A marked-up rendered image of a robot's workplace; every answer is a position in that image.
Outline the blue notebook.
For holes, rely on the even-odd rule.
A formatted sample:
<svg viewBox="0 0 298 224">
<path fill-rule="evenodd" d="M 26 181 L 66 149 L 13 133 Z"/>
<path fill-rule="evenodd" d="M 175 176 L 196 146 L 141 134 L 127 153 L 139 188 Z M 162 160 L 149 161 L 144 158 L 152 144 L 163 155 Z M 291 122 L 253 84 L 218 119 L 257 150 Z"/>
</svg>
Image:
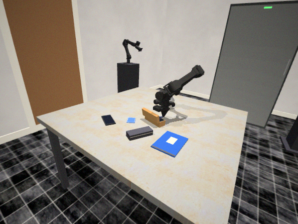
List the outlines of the blue notebook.
<svg viewBox="0 0 298 224">
<path fill-rule="evenodd" d="M 188 138 L 166 131 L 151 147 L 169 156 L 176 157 Z"/>
</svg>

